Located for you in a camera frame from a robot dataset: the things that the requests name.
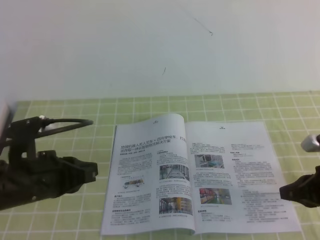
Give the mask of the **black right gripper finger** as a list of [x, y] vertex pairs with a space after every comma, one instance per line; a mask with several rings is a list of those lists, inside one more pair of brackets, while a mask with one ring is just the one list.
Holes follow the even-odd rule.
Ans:
[[299, 177], [295, 182], [279, 188], [280, 198], [299, 203], [307, 208], [320, 206], [320, 166], [314, 174]]

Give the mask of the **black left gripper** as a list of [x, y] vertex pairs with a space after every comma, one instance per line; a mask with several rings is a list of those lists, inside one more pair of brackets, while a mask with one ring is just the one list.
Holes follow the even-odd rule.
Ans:
[[57, 157], [54, 150], [36, 151], [36, 139], [64, 132], [65, 127], [54, 126], [64, 122], [63, 118], [36, 116], [8, 125], [0, 142], [1, 149], [8, 148], [8, 160], [0, 162], [1, 210], [73, 194], [96, 181], [95, 162]]

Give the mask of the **silver cylinder on right arm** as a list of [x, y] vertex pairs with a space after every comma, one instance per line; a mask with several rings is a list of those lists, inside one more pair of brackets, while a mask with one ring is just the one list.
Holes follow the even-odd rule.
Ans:
[[300, 144], [307, 153], [317, 153], [320, 151], [320, 135], [310, 134]]

